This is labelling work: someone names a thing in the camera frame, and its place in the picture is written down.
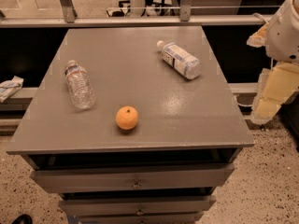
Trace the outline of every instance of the speckled floor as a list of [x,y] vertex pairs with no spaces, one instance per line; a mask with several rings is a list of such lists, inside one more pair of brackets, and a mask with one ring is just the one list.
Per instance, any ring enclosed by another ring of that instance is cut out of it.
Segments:
[[[214,194],[217,202],[196,224],[299,223],[298,141],[280,117],[262,131],[249,123],[255,146],[235,160],[235,171]],[[18,215],[32,216],[34,224],[66,224],[57,207],[59,197],[49,195],[29,177],[30,166],[5,152],[11,136],[0,136],[0,224]]]

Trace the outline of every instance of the clear plastic bottle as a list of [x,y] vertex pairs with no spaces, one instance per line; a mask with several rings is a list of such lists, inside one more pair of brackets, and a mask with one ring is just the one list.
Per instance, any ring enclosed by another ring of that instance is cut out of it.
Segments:
[[86,70],[76,61],[69,61],[65,76],[74,106],[78,109],[91,108],[95,103],[95,95]]

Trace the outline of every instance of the cabinet drawer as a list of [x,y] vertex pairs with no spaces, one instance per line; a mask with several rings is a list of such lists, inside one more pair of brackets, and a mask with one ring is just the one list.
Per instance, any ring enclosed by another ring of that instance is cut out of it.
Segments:
[[32,179],[49,193],[221,186],[233,172],[229,163],[34,171]]
[[212,196],[180,196],[61,201],[59,205],[70,216],[129,215],[138,217],[162,213],[206,211],[215,201]]
[[190,223],[199,220],[203,213],[189,214],[163,214],[163,215],[144,215],[137,216],[118,216],[118,217],[78,217],[81,222],[92,222],[98,224],[166,224],[166,223]]

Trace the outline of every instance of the drawer handle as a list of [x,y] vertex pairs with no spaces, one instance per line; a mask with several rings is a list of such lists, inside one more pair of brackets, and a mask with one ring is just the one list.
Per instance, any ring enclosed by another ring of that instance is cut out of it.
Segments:
[[137,214],[138,216],[143,216],[143,215],[144,215],[144,212],[142,212],[141,209],[139,209],[139,210],[136,212],[136,214]]
[[138,181],[136,181],[133,185],[132,185],[133,189],[140,189],[141,185],[138,183]]

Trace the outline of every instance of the white bottle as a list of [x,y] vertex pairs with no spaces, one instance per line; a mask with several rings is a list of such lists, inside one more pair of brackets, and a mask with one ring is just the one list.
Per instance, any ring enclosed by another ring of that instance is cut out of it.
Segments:
[[200,61],[175,43],[157,42],[162,58],[187,79],[194,79],[200,74]]

